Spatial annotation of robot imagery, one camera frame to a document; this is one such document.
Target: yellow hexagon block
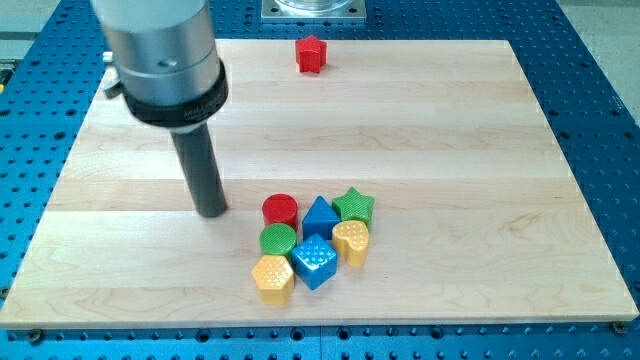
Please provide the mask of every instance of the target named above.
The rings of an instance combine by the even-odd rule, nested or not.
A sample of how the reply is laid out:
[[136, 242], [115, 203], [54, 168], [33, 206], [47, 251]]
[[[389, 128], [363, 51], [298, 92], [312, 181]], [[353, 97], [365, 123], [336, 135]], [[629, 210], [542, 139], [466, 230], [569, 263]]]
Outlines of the yellow hexagon block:
[[343, 221], [333, 227], [333, 248], [353, 267], [361, 267], [367, 258], [369, 230], [359, 220]]
[[262, 302], [267, 305], [282, 305], [293, 293], [293, 269], [282, 255], [262, 256], [251, 275], [260, 290]]

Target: wooden board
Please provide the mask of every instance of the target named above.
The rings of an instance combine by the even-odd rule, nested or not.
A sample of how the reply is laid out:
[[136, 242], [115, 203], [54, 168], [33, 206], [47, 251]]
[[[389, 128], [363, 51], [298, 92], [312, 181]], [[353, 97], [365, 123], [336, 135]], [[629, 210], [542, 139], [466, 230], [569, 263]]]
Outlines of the wooden board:
[[[209, 121], [230, 210], [193, 212], [169, 135], [97, 94], [15, 285], [7, 328], [501, 323], [638, 314], [507, 42], [218, 40]], [[275, 192], [376, 197], [362, 269], [260, 302]]]

